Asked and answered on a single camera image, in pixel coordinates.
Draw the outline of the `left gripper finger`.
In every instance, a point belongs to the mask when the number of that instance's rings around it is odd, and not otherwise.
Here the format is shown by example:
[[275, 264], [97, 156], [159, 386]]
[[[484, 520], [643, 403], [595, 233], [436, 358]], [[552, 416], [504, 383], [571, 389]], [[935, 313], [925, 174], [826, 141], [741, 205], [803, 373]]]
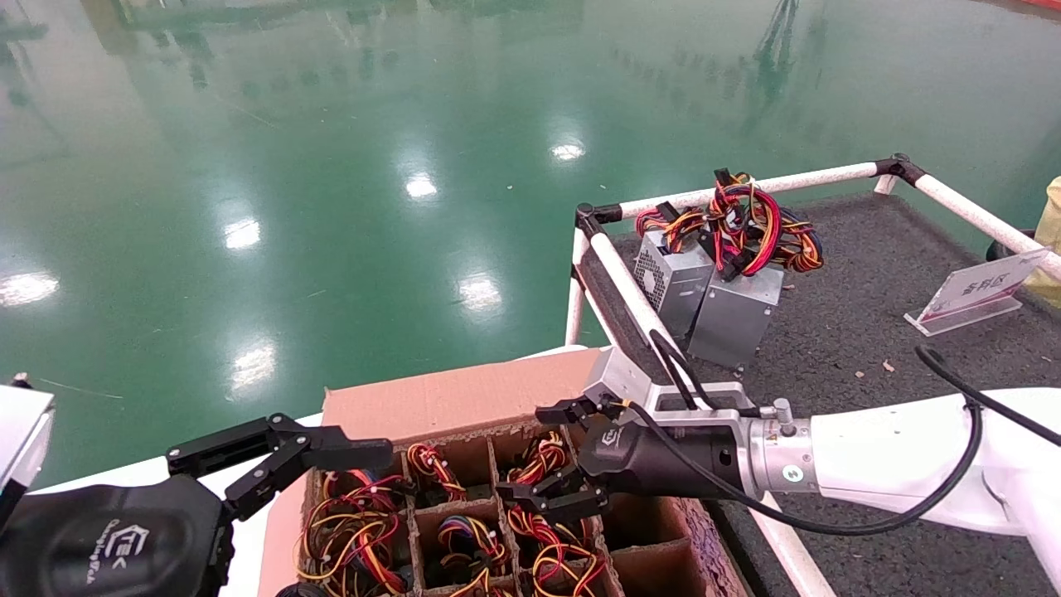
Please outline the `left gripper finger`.
[[225, 490], [227, 517], [248, 521], [311, 469], [375, 471], [390, 466], [393, 453], [390, 439], [349, 439], [338, 426], [277, 431], [268, 425], [254, 436], [247, 451], [247, 458], [264, 459]]

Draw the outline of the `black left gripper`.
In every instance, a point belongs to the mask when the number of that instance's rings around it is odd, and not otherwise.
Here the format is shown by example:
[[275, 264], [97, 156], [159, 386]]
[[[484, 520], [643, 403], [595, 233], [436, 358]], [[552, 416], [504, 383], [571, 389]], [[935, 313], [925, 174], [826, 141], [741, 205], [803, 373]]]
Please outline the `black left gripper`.
[[24, 497], [2, 532], [1, 593], [216, 596], [234, 558], [234, 526], [194, 478], [272, 453], [285, 425], [275, 412], [170, 447], [162, 482]]

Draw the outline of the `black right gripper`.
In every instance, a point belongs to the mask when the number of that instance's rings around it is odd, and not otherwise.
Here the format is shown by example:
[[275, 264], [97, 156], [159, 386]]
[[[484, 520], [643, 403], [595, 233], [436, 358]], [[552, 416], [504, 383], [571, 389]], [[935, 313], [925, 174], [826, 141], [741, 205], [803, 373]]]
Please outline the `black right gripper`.
[[[589, 427], [579, 447], [580, 467], [564, 466], [536, 484], [498, 482], [499, 498], [533, 517], [544, 517], [549, 524], [598, 517], [608, 509], [608, 493], [645, 498], [730, 498], [676, 457], [640, 420], [615, 423], [626, 409], [625, 401], [614, 396], [604, 396], [598, 403], [580, 396], [538, 405], [535, 419], [543, 425]], [[596, 415], [607, 419], [589, 426], [589, 420]], [[740, 469], [738, 437], [731, 424], [697, 422], [664, 431], [690, 460], [733, 488], [747, 490]]]

